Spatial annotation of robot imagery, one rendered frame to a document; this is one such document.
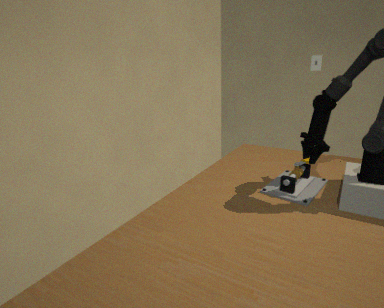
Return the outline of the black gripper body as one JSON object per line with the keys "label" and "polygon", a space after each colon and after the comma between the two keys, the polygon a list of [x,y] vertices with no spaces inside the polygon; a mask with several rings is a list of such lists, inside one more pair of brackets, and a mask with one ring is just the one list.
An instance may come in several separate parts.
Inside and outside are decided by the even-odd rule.
{"label": "black gripper body", "polygon": [[[324,139],[326,130],[317,130],[309,127],[308,133],[301,132],[301,138],[304,138],[304,141],[310,142],[314,145],[317,145],[322,149],[323,152],[329,152],[330,146],[328,146]],[[306,134],[306,135],[304,135]],[[307,135],[308,134],[308,135]],[[303,137],[304,136],[304,137]],[[318,144],[319,143],[319,144]]]}

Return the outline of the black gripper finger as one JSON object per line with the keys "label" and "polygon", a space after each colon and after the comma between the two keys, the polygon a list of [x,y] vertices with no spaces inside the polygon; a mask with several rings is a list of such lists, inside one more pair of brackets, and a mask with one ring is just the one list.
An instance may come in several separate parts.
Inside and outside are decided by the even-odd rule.
{"label": "black gripper finger", "polygon": [[[317,152],[316,152],[317,151]],[[320,155],[323,153],[322,149],[320,149],[319,146],[310,146],[310,159],[309,164],[315,164],[317,159],[320,157]]]}
{"label": "black gripper finger", "polygon": [[303,149],[303,159],[310,157],[310,146],[315,146],[314,144],[306,141],[301,141]]}

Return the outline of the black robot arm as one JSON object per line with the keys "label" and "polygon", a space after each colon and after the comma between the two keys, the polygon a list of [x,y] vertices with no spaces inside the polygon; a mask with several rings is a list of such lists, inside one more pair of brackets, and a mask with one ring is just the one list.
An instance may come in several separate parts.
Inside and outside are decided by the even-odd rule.
{"label": "black robot arm", "polygon": [[[384,28],[368,42],[344,75],[333,78],[325,91],[323,90],[321,95],[315,97],[310,127],[326,130],[331,111],[337,105],[336,102],[352,87],[352,81],[372,61],[380,58],[384,58]],[[384,185],[384,97],[376,121],[362,139],[362,147],[364,152],[361,170],[357,173],[358,181]]]}

